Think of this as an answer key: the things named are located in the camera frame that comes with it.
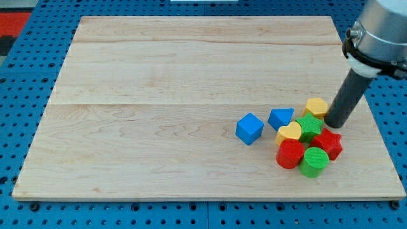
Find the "green star block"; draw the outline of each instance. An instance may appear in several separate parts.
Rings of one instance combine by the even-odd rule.
[[[312,114],[307,113],[304,117],[297,118],[296,121],[301,126],[300,142],[311,143],[315,136],[321,134],[321,125],[324,121],[315,118]]]

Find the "wooden board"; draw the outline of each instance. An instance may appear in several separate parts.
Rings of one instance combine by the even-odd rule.
[[[348,65],[329,17],[83,17],[13,191],[47,201],[405,196],[363,100],[317,179],[275,162],[270,109],[332,101]],[[252,112],[263,136],[246,146]]]

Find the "red star block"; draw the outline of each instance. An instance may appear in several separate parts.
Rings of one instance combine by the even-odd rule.
[[[328,154],[330,160],[335,160],[342,152],[341,138],[342,135],[332,133],[324,128],[321,135],[314,137],[310,147],[323,149]]]

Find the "yellow block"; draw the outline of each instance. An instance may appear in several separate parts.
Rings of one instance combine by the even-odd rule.
[[[323,119],[325,117],[326,111],[328,110],[328,104],[321,98],[308,99],[305,104],[305,109],[303,115],[310,113],[312,116]]]
[[[279,128],[275,136],[275,143],[280,146],[282,141],[286,139],[298,140],[301,137],[301,126],[296,121],[292,121],[288,126]]]

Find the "blue pegboard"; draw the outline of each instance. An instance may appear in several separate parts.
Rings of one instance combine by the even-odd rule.
[[[0,228],[405,228],[407,201],[312,203],[33,203],[11,198],[37,125],[83,15],[330,15],[343,38],[365,0],[40,0],[0,68]],[[400,178],[407,181],[407,81],[365,93]]]

